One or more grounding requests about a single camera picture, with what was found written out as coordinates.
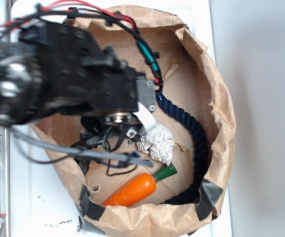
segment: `teal cable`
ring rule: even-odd
[[[144,46],[140,41],[137,41],[137,44],[142,49],[143,53],[147,56],[148,60],[150,62],[153,62],[151,64],[151,66],[153,67],[153,70],[155,70],[157,72],[159,70],[159,68],[158,68],[157,64],[154,62],[154,58],[151,55],[151,53],[147,50],[146,46]]]

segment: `rope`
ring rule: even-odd
[[[200,195],[199,187],[202,183],[204,175],[207,172],[208,144],[205,136],[205,131],[202,129],[201,124],[197,122],[194,117],[185,112],[183,109],[172,104],[172,102],[167,100],[163,94],[157,94],[157,101],[159,106],[166,114],[176,119],[190,131],[195,147],[194,182],[189,186],[187,190],[166,200],[164,203],[173,205],[193,203],[194,200]]]

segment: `white wall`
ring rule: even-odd
[[[285,0],[210,4],[216,62],[238,121],[233,236],[285,236]]]

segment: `gray cable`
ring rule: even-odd
[[[130,154],[103,153],[103,152],[97,152],[97,151],[82,150],[82,149],[77,149],[77,148],[72,148],[72,147],[63,147],[59,145],[46,143],[46,142],[37,140],[33,137],[27,136],[26,134],[22,133],[21,131],[17,130],[14,127],[11,127],[10,131],[14,134],[16,138],[26,141],[27,143],[32,144],[34,146],[44,148],[46,150],[74,154],[74,155],[84,156],[84,157],[91,157],[91,158],[96,158],[96,159],[115,159],[115,160],[120,160],[120,161],[128,161],[128,164],[138,164],[138,165],[142,165],[142,166],[146,166],[150,168],[153,167],[153,163],[150,162],[149,160],[132,158]]]

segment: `carrot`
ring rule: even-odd
[[[102,205],[131,206],[152,194],[156,190],[156,184],[159,180],[175,173],[177,171],[174,165],[171,164],[170,166],[161,168],[154,176],[147,173],[140,174],[121,187]]]

